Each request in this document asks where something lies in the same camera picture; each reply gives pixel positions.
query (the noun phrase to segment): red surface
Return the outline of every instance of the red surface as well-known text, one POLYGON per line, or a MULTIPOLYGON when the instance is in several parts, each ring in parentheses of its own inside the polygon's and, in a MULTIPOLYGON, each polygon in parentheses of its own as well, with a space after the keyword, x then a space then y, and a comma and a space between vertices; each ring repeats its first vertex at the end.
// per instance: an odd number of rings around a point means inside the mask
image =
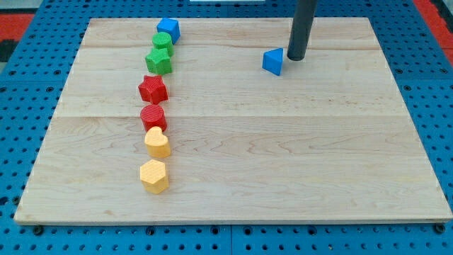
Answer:
POLYGON ((430 0, 413 0, 413 3, 453 65, 453 33, 448 30, 447 23, 439 15, 437 7, 430 0))
POLYGON ((35 14, 0 14, 0 41, 19 41, 35 14))
POLYGON ((160 75, 145 75, 143 82, 139 85, 139 91, 142 100, 146 102, 158 104, 161 101, 168 100, 167 88, 160 75))
POLYGON ((164 110, 159 105, 151 104, 143 107, 140 112, 140 118, 142 119, 144 129, 147 132, 152 127, 160 127, 162 131, 165 131, 167 128, 164 110))

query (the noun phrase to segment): blue cube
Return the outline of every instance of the blue cube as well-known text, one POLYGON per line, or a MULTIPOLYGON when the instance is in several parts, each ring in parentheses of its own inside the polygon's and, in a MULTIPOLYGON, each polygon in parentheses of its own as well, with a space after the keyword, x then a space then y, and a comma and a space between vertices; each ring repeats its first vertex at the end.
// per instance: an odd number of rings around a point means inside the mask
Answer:
POLYGON ((172 18, 162 18, 161 22, 157 24, 157 32, 169 33, 171 42, 175 44, 180 37, 179 22, 172 18))
POLYGON ((280 75, 283 65, 283 48, 264 52, 263 68, 269 72, 280 75))

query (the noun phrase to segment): plastic block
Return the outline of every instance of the plastic block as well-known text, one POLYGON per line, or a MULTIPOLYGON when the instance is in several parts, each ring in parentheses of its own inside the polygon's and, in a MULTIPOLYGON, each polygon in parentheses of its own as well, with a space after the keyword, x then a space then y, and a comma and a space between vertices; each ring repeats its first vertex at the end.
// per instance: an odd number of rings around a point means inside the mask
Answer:
POLYGON ((148 192, 159 194, 168 188, 168 174, 165 163, 150 160, 140 167, 140 181, 148 192))
POLYGON ((153 36, 153 45, 155 49, 167 49, 168 56, 173 56, 173 43, 171 36, 167 32, 158 32, 153 36))
POLYGON ((143 82, 139 85, 139 92, 143 101, 153 104, 168 100, 167 88, 160 75, 145 75, 143 77, 143 82))
POLYGON ((162 18, 157 24, 157 32, 166 32, 171 36, 171 42, 176 44, 180 37, 179 22, 172 18, 162 18))
POLYGON ((144 143, 151 157, 164 158, 171 154, 168 138, 162 134, 160 127, 152 127, 148 130, 147 135, 144 137, 144 143))
POLYGON ((162 131, 167 128, 167 122, 165 121, 164 110, 159 105, 148 105, 143 107, 140 112, 140 118, 142 119, 144 129, 148 132, 152 127, 160 127, 162 131))
POLYGON ((172 72, 168 50, 153 48, 151 53, 145 57, 148 71, 153 74, 168 74, 172 72))
POLYGON ((280 75, 283 65, 283 48, 264 52, 263 68, 269 72, 280 75))

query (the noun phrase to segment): wooden board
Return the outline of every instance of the wooden board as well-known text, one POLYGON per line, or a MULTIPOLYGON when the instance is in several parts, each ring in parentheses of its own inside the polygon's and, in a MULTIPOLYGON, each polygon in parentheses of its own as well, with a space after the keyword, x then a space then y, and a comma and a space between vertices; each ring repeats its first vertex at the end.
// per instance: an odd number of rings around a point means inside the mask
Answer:
POLYGON ((137 86, 158 19, 92 19, 16 221, 349 224, 452 218, 366 18, 317 18, 282 76, 288 18, 180 19, 162 102, 170 188, 147 193, 137 86))

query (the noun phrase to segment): black rod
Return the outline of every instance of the black rod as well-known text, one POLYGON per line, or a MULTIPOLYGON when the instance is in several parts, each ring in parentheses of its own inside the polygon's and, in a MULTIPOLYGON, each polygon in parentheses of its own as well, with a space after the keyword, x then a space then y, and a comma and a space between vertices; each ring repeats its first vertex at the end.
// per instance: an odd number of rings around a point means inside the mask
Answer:
POLYGON ((305 57, 317 3, 318 0, 297 0, 287 53, 290 60, 300 61, 305 57))

